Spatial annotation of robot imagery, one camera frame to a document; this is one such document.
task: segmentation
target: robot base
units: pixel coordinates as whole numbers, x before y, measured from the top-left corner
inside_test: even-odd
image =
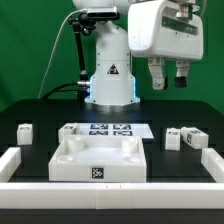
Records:
[[[85,106],[87,109],[97,110],[101,112],[108,112],[108,113],[119,113],[124,111],[130,110],[137,110],[140,108],[140,100],[136,100],[136,102],[127,104],[124,106],[118,105],[99,105],[92,102],[85,102]]]

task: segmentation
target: white block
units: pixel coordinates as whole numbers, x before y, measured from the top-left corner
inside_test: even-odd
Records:
[[[49,180],[146,182],[142,140],[134,136],[66,135],[49,162]]]
[[[20,163],[20,148],[9,148],[0,158],[0,182],[8,182]]]
[[[0,208],[95,209],[96,189],[86,183],[3,183]]]
[[[197,128],[181,128],[183,141],[194,149],[208,148],[209,136]]]
[[[96,209],[131,209],[132,189],[129,184],[100,185],[96,192]]]
[[[33,141],[33,125],[20,124],[17,129],[17,144],[32,145]]]
[[[224,206],[224,185],[206,183],[133,184],[133,209],[205,209]]]
[[[58,140],[59,143],[62,142],[63,138],[66,135],[74,135],[77,133],[79,129],[79,124],[78,123],[67,123],[65,124],[62,128],[58,130]]]
[[[202,149],[201,163],[217,183],[224,183],[224,160],[214,149]]]
[[[168,128],[166,131],[165,149],[180,150],[180,129]]]

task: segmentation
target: white box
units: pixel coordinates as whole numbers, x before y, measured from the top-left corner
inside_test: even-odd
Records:
[[[79,129],[78,123],[67,123],[62,128],[58,130],[58,141],[59,143],[62,142],[63,138],[66,135],[73,135],[77,133],[77,130]]]
[[[20,124],[17,129],[17,145],[32,145],[33,125]]]
[[[180,129],[167,128],[165,149],[180,150]]]
[[[49,162],[50,181],[146,182],[140,137],[67,135]]]
[[[183,141],[194,149],[208,148],[209,136],[197,128],[181,128]]]

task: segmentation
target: black cable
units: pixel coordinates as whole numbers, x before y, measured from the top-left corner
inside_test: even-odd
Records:
[[[78,92],[77,89],[62,89],[62,90],[56,90],[56,91],[52,91],[52,92],[49,92],[47,94],[45,94],[42,99],[48,99],[52,94],[54,93],[62,93],[62,92]]]
[[[76,47],[78,51],[78,61],[79,61],[79,68],[80,68],[80,80],[88,80],[88,75],[86,74],[86,66],[85,66],[85,59],[82,47],[82,39],[80,32],[82,31],[82,26],[78,19],[74,19],[70,17],[68,19],[69,24],[72,26],[73,31],[75,33],[75,40],[76,40]]]
[[[71,82],[71,83],[65,83],[65,84],[62,84],[62,85],[60,85],[60,86],[58,86],[58,87],[52,89],[50,92],[46,93],[46,94],[42,97],[42,99],[47,99],[50,95],[52,95],[52,94],[55,93],[55,92],[63,92],[63,91],[60,91],[60,90],[63,89],[63,88],[66,88],[66,87],[68,87],[68,86],[77,86],[77,85],[78,85],[77,82]]]

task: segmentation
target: warning label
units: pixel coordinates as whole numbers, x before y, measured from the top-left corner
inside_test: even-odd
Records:
[[[117,67],[115,64],[112,64],[112,66],[110,67],[109,71],[107,74],[110,74],[110,75],[119,75],[119,72],[117,70]]]

